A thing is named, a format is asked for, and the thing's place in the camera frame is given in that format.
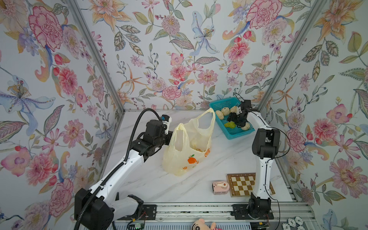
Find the yellow pear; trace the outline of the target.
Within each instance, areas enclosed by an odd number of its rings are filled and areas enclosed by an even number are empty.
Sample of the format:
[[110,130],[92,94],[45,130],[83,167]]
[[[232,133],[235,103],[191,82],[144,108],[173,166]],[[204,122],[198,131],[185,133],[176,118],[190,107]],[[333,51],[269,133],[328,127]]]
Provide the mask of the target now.
[[216,113],[217,117],[219,118],[219,120],[224,119],[224,114],[220,110],[215,111],[215,113]]
[[238,111],[238,107],[237,106],[233,106],[231,109],[230,109],[230,113],[237,113]]
[[241,127],[241,129],[243,130],[243,131],[247,131],[247,130],[249,130],[251,128],[251,124],[249,123],[249,122],[246,122],[246,124],[243,126],[243,127]]
[[230,111],[230,108],[224,107],[221,109],[221,112],[223,113],[224,116],[228,116],[231,111]]

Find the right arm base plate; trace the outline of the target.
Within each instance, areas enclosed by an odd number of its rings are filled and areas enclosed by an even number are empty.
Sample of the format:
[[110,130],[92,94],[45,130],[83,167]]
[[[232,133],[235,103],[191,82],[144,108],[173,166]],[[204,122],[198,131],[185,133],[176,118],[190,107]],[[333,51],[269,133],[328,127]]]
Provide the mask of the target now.
[[248,208],[248,204],[233,204],[231,215],[236,220],[273,220],[274,215],[271,210],[266,211],[260,208]]

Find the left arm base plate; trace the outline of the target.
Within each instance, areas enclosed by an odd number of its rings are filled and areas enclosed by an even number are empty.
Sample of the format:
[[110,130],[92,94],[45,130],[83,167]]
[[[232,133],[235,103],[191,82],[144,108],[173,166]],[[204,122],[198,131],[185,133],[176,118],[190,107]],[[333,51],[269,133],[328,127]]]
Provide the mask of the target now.
[[138,214],[133,214],[131,216],[124,216],[118,220],[131,221],[135,220],[156,220],[157,205],[143,205],[142,211],[138,211]]

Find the green pear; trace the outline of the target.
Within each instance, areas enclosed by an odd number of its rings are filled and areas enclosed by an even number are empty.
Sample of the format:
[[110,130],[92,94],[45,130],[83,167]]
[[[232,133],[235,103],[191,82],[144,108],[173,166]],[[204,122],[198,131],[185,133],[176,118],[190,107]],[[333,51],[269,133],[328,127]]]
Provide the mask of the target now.
[[236,128],[236,127],[237,127],[237,125],[236,125],[233,121],[231,121],[231,122],[227,122],[226,124],[224,124],[224,126],[225,126],[226,128],[231,128],[231,129],[234,129],[234,128]]

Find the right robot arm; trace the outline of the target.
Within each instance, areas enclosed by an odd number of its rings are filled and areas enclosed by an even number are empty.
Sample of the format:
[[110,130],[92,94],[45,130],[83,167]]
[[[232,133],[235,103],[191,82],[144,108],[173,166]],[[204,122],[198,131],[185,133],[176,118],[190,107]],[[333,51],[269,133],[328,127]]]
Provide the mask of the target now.
[[245,127],[248,123],[256,131],[252,143],[252,152],[258,158],[256,162],[255,187],[249,199],[247,213],[252,217],[260,217],[271,212],[270,172],[278,154],[280,131],[272,128],[260,112],[252,108],[250,100],[240,102],[235,113],[231,112],[228,121],[237,127]]

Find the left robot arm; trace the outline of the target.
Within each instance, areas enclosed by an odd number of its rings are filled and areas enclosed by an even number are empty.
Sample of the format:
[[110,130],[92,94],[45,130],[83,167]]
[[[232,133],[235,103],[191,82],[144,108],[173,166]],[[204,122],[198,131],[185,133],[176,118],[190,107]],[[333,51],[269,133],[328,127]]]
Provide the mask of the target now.
[[135,195],[120,197],[119,189],[128,177],[164,145],[170,143],[172,119],[168,115],[146,124],[145,132],[132,141],[128,153],[108,175],[88,190],[80,189],[75,196],[75,229],[106,230],[120,218],[137,219],[144,202]]

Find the yellow translucent plastic bag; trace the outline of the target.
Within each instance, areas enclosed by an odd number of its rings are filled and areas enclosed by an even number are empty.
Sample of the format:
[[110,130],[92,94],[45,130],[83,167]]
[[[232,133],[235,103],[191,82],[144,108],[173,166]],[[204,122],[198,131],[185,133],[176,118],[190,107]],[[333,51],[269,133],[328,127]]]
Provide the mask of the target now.
[[187,123],[180,123],[164,151],[164,171],[182,176],[203,162],[211,152],[215,121],[215,111],[210,108]]

